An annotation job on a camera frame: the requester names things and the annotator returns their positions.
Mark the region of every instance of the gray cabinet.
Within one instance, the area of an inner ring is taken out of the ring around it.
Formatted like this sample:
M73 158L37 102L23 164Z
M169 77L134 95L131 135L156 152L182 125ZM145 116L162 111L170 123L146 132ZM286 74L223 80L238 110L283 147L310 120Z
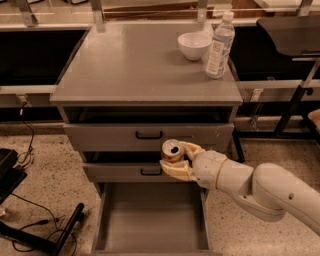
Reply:
M167 139L224 152L242 98L228 69L205 75L178 35L197 23L107 23L91 29L51 103L101 196L92 255L216 255L205 191L160 167Z

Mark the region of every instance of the drawer handle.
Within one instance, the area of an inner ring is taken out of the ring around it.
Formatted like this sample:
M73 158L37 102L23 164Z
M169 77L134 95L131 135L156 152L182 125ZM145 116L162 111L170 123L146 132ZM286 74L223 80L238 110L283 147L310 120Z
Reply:
M160 176L162 174L162 169L159 170L144 170L140 169L140 173L143 176Z
M163 136L162 131L160 131L159 136L144 136L144 135L139 134L139 132L136 132L136 138L139 140L158 140L158 139L161 139L162 136Z

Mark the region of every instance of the cabinet top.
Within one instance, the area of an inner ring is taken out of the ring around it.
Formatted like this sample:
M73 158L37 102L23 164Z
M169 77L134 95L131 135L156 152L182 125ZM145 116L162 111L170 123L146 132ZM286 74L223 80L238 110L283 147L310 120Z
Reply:
M218 104L239 105L232 74L213 80L205 60L189 61L179 35L198 23L106 23L93 26L51 95L57 105Z

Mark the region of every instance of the white bowl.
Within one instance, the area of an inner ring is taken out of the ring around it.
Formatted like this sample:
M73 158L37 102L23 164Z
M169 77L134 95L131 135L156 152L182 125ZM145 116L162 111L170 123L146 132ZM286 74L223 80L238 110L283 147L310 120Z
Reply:
M189 60L198 60L211 44L211 37L203 32L191 32L178 37L179 48Z

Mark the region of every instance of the bottle label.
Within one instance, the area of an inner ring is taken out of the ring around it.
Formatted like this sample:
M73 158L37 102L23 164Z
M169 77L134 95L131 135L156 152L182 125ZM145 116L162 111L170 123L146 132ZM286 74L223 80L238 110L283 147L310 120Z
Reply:
M209 54L209 61L207 65L207 73L212 75L217 75L219 73L219 69L221 67L221 62L224 62L223 58L223 50L224 50L224 43L219 42L216 40L212 41L210 54Z

